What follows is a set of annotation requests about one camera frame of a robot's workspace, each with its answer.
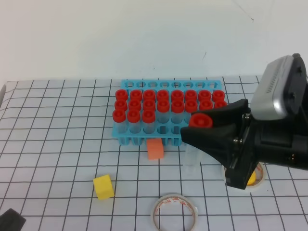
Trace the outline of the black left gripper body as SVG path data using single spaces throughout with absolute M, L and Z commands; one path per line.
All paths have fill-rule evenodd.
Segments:
M 21 231 L 26 219 L 12 208 L 0 216 L 0 231 Z

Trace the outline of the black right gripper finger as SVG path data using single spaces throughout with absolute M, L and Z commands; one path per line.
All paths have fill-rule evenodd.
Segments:
M 249 114 L 250 108 L 247 99 L 240 99 L 224 107 L 212 108 L 194 112 L 194 114 L 205 114 L 212 119 L 212 128 L 222 128 L 235 125 L 235 134 L 243 131 L 243 115 Z
M 180 130 L 181 139 L 184 142 L 187 127 Z M 229 125 L 222 128 L 207 128 L 202 132 L 203 144 L 199 149 L 209 154 L 225 167 L 231 167 L 233 163 L 242 157 L 243 143 L 240 139 L 243 137 L 245 122 L 243 121 L 243 131 L 235 134 L 235 125 Z

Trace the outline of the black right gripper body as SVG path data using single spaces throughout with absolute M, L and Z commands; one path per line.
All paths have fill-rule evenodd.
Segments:
M 228 186 L 245 189 L 259 162 L 306 170 L 308 168 L 308 80 L 300 54 L 294 58 L 283 99 L 287 116 L 256 120 L 243 115 L 242 157 L 225 171 Z

